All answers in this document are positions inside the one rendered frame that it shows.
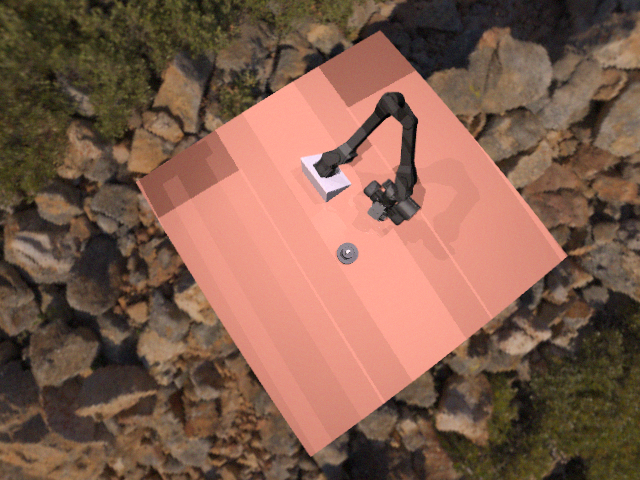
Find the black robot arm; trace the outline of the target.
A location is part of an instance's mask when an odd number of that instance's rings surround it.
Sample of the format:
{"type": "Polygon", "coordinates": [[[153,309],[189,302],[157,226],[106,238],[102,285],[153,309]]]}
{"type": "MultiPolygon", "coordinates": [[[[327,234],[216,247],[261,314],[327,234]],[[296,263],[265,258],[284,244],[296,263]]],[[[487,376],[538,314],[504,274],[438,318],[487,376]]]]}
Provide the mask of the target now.
{"type": "MultiPolygon", "coordinates": [[[[397,202],[396,210],[405,221],[421,208],[412,198],[414,185],[417,183],[415,166],[415,143],[418,119],[413,114],[405,97],[399,92],[385,92],[377,103],[374,112],[359,127],[352,137],[336,148],[324,152],[314,168],[320,177],[332,177],[338,165],[353,162],[358,156],[358,147],[387,118],[393,116],[403,125],[401,158],[394,183],[388,178],[382,186],[386,189],[383,199],[389,204],[397,202]]],[[[367,214],[377,221],[384,221],[388,216],[388,206],[375,198],[367,214]]]]}

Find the black round pedestal with silver shaft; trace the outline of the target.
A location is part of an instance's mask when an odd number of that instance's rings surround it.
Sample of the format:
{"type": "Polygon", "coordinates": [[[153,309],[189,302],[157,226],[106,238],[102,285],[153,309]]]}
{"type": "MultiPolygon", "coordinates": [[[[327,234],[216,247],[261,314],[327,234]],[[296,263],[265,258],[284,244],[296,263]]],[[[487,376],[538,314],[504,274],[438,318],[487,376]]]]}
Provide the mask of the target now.
{"type": "Polygon", "coordinates": [[[337,249],[337,258],[343,264],[352,264],[358,258],[358,249],[352,243],[343,243],[337,249]]]}

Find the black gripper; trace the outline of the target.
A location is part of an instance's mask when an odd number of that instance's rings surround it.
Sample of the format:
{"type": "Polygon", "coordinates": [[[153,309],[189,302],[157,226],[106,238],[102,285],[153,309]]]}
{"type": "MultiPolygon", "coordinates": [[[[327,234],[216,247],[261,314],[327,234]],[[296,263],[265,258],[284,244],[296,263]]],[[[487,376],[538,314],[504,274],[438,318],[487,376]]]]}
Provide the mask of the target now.
{"type": "Polygon", "coordinates": [[[382,189],[380,189],[382,186],[376,181],[373,180],[369,185],[367,185],[363,192],[370,198],[370,200],[373,202],[375,198],[378,198],[380,200],[380,202],[382,204],[385,204],[388,206],[387,211],[387,217],[389,219],[391,219],[391,221],[396,225],[399,226],[401,224],[401,222],[404,220],[403,217],[400,215],[400,213],[396,210],[396,203],[394,204],[389,204],[387,202],[385,202],[385,200],[383,199],[383,193],[384,191],[382,189]]]}

